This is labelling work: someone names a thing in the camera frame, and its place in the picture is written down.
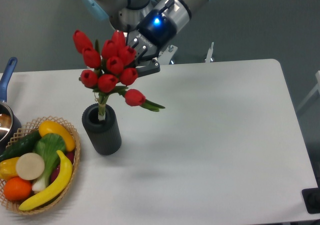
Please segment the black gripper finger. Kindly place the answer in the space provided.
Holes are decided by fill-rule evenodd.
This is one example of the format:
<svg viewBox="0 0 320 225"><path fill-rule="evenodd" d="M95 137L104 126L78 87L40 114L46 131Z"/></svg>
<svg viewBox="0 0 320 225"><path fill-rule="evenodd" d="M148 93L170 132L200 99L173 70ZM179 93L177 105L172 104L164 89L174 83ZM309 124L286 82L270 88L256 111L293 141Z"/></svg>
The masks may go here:
<svg viewBox="0 0 320 225"><path fill-rule="evenodd" d="M157 58L137 63L135 68L139 78L158 73L161 70L160 63Z"/></svg>

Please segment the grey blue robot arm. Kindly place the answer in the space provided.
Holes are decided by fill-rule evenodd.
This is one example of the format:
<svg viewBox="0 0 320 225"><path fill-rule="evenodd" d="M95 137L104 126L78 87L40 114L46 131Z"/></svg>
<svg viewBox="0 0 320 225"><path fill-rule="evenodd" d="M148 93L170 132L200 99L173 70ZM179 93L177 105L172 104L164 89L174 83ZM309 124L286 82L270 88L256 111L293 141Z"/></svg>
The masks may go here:
<svg viewBox="0 0 320 225"><path fill-rule="evenodd" d="M172 65L178 47L170 41L210 0L82 0L91 15L109 20L123 31L126 44L136 51L133 67L139 77Z"/></svg>

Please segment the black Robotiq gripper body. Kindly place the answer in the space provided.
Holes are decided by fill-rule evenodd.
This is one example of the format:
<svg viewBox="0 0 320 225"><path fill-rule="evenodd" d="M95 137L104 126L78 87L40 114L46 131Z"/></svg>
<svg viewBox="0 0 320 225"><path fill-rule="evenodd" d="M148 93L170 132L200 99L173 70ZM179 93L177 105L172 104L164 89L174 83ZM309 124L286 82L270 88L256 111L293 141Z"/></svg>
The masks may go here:
<svg viewBox="0 0 320 225"><path fill-rule="evenodd" d="M156 63L160 50L176 34L176 26L164 15L164 11L153 9L127 34L126 44L136 51L134 61L129 66L137 67L147 61Z"/></svg>

